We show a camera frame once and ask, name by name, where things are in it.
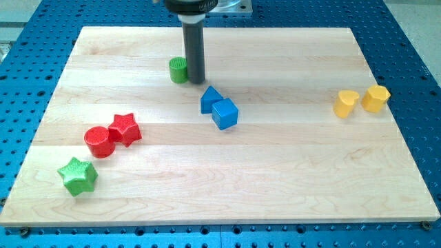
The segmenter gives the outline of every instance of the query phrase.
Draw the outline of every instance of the toy block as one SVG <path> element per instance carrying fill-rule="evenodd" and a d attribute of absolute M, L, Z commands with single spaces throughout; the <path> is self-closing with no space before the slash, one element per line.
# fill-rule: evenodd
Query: toy block
<path fill-rule="evenodd" d="M 96 158 L 110 156 L 115 150 L 115 143 L 110 139 L 109 130 L 105 127 L 93 127 L 84 134 L 84 141 Z"/>
<path fill-rule="evenodd" d="M 82 192 L 93 192 L 94 182 L 98 177 L 91 162 L 81 162 L 75 157 L 65 166 L 57 170 L 63 178 L 63 184 L 72 196 Z"/>
<path fill-rule="evenodd" d="M 121 142 L 126 147 L 129 147 L 134 141 L 142 139 L 133 113 L 124 116 L 115 114 L 114 121 L 109 126 L 109 133 L 112 141 Z"/>
<path fill-rule="evenodd" d="M 175 83 L 185 83 L 188 81 L 187 60 L 176 57 L 168 63 L 170 69 L 170 79 Z"/>
<path fill-rule="evenodd" d="M 217 92 L 214 87 L 209 86 L 205 91 L 204 95 L 201 97 L 201 113 L 210 114 L 212 113 L 212 105 L 216 102 L 222 101 L 223 96 Z"/>
<path fill-rule="evenodd" d="M 220 130 L 237 124 L 239 110 L 231 99 L 225 99 L 213 104 L 213 121 Z"/>
<path fill-rule="evenodd" d="M 386 87 L 372 85 L 367 89 L 365 96 L 361 100 L 361 105 L 368 112 L 378 113 L 385 105 L 391 93 Z"/>
<path fill-rule="evenodd" d="M 352 112 L 360 95 L 353 90 L 341 90 L 334 103 L 334 113 L 340 118 L 347 118 Z"/>

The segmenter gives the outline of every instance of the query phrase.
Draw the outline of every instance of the blue cube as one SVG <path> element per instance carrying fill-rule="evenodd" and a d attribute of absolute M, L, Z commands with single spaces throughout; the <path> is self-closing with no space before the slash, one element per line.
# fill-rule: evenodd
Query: blue cube
<path fill-rule="evenodd" d="M 239 110 L 231 99 L 225 99 L 213 104 L 212 118 L 220 130 L 237 124 Z"/>
<path fill-rule="evenodd" d="M 204 95 L 201 97 L 201 113 L 212 113 L 212 105 L 215 102 L 222 101 L 223 96 L 219 94 L 212 86 L 208 87 Z"/>

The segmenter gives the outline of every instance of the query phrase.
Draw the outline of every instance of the yellow cube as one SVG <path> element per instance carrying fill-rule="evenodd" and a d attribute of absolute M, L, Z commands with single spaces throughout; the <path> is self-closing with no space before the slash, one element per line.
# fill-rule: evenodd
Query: yellow cube
<path fill-rule="evenodd" d="M 340 118 L 347 118 L 352 112 L 360 95 L 353 90 L 341 90 L 334 103 L 334 113 Z"/>
<path fill-rule="evenodd" d="M 390 96 L 391 93 L 389 93 L 386 87 L 372 85 L 361 100 L 361 105 L 368 112 L 378 113 Z"/>

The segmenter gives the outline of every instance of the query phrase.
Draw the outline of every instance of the green cylinder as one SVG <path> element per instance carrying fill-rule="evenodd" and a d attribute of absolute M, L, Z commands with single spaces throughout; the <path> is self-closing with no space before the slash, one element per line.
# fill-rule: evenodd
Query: green cylinder
<path fill-rule="evenodd" d="M 187 60 L 182 57 L 176 57 L 168 63 L 170 68 L 170 78 L 175 83 L 185 83 L 188 81 Z"/>

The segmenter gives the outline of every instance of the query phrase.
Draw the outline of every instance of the red cylinder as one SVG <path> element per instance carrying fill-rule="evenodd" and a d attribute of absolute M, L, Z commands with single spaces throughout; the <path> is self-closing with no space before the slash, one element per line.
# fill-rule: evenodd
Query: red cylinder
<path fill-rule="evenodd" d="M 109 139 L 109 130 L 105 127 L 92 127 L 84 134 L 84 141 L 95 158 L 105 158 L 115 150 L 115 143 Z"/>

